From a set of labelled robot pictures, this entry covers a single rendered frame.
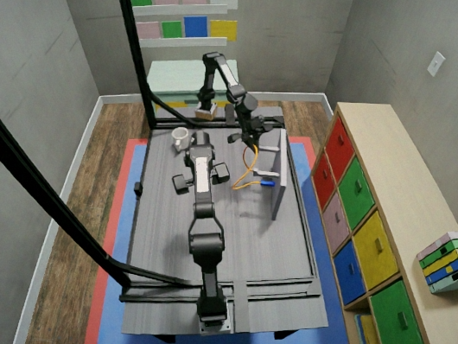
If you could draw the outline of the white mug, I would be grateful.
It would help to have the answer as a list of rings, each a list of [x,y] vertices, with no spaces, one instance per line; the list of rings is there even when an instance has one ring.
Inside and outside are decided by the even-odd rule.
[[[187,134],[185,138],[174,138],[173,137],[174,146],[177,148],[177,151],[184,150],[189,146],[188,131],[185,128],[177,128],[173,130],[172,136],[173,134],[175,137],[184,137]]]

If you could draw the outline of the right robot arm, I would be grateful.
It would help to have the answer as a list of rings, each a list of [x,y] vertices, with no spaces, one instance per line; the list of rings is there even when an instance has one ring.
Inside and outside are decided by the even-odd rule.
[[[191,168],[192,174],[195,168],[194,222],[188,229],[188,246],[189,253],[193,254],[194,263],[201,267],[203,280],[203,286],[200,287],[200,298],[196,303],[197,314],[200,322],[205,322],[207,327],[212,327],[223,325],[225,320],[228,320],[226,296],[224,296],[221,284],[218,284],[217,276],[217,265],[223,260],[222,252],[226,251],[225,236],[223,226],[215,216],[210,173],[208,173],[208,167],[209,172],[213,169],[214,146],[210,144],[209,134],[203,130],[197,131],[191,136],[191,143],[192,145],[189,145],[183,157],[185,166]],[[190,233],[196,219],[211,218],[219,226],[221,237],[220,233],[201,233],[193,234],[191,238]]]

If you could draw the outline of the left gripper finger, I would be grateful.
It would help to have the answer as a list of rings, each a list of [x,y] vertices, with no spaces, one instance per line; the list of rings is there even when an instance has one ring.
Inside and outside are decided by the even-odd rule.
[[[256,154],[256,150],[255,150],[255,147],[253,145],[251,137],[245,138],[241,142],[244,142],[253,151],[253,153]]]
[[[262,134],[256,135],[255,137],[252,137],[252,142],[257,147],[257,150],[258,150],[258,142],[259,142],[260,136],[262,136]]]

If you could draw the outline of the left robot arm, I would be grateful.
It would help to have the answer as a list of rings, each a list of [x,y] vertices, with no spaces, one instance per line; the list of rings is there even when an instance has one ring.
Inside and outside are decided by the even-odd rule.
[[[203,54],[202,61],[206,70],[204,85],[200,88],[200,91],[197,94],[197,99],[202,102],[202,108],[200,106],[200,110],[211,111],[213,107],[213,104],[211,104],[211,99],[214,99],[215,97],[213,81],[215,70],[218,69],[219,74],[226,85],[227,100],[230,103],[235,104],[234,111],[236,112],[238,119],[243,116],[251,115],[252,110],[254,111],[258,107],[258,100],[251,96],[243,88],[243,86],[235,80],[230,67],[226,63],[226,57],[216,51]],[[254,130],[255,128],[262,127],[262,123],[264,123],[263,115],[259,115],[257,118],[251,116],[251,119],[246,120],[245,118],[243,126],[245,131],[248,129]]]

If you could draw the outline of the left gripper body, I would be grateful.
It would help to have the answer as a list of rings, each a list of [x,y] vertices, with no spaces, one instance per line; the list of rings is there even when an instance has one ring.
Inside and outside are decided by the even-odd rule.
[[[267,133],[267,132],[273,130],[273,126],[272,126],[271,124],[265,124],[265,125],[263,125],[262,127],[260,127],[262,130],[261,130],[261,129],[258,129],[258,128],[255,128],[254,130],[248,129],[247,131],[245,131],[244,126],[243,126],[243,122],[244,122],[245,118],[246,118],[246,120],[251,119],[251,115],[247,115],[247,116],[243,116],[242,118],[239,118],[239,125],[240,125],[241,130],[242,130],[242,132],[241,132],[241,134],[240,134],[240,137],[239,137],[239,133],[231,134],[231,135],[227,138],[227,142],[228,142],[228,143],[231,143],[231,141],[232,141],[232,143],[234,143],[234,142],[236,142],[236,140],[238,140],[238,139],[240,139],[240,138],[241,138],[242,140],[244,140],[245,138],[248,138],[248,137],[250,137],[251,135],[252,135],[252,137],[255,137],[256,135],[260,134],[260,132],[264,134],[264,133]],[[248,131],[249,131],[250,133],[248,133]],[[254,133],[253,133],[253,132],[254,132]],[[250,136],[249,136],[249,135],[250,135]],[[236,139],[236,140],[234,141],[234,139]]]

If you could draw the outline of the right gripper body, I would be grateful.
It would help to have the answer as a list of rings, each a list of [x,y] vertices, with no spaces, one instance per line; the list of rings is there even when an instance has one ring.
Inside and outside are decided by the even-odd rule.
[[[219,182],[227,182],[230,180],[230,173],[225,163],[222,162],[219,164],[215,164],[214,167],[215,169],[212,169],[210,172],[210,178],[217,176]],[[180,174],[173,176],[172,182],[176,194],[185,194],[186,192],[188,192],[188,187],[194,186],[194,172],[193,178],[191,179],[185,180],[183,174]]]

